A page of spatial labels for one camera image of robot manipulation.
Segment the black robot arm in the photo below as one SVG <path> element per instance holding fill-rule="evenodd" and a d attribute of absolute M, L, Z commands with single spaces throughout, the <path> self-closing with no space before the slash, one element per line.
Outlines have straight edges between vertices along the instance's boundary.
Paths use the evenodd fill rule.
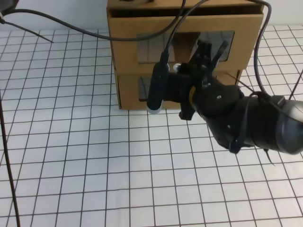
<path fill-rule="evenodd" d="M 168 74 L 166 100 L 180 103 L 180 118 L 201 116 L 217 143 L 238 153 L 243 147 L 296 155 L 303 150 L 303 104 L 260 91 L 244 95 L 237 85 L 224 85 L 213 71 L 227 47 L 215 56 L 212 45 L 198 41 L 197 49 L 177 72 Z"/>

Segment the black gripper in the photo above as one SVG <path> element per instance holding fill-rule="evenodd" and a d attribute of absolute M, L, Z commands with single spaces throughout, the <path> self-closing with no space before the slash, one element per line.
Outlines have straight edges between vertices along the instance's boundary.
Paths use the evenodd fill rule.
<path fill-rule="evenodd" d="M 239 86 L 224 85 L 213 76 L 225 49 L 223 41 L 211 60 L 212 44 L 198 39 L 191 64 L 183 63 L 177 72 L 168 73 L 165 100 L 180 104 L 180 119 L 191 120 L 194 113 L 206 118 L 222 116 L 244 97 Z"/>

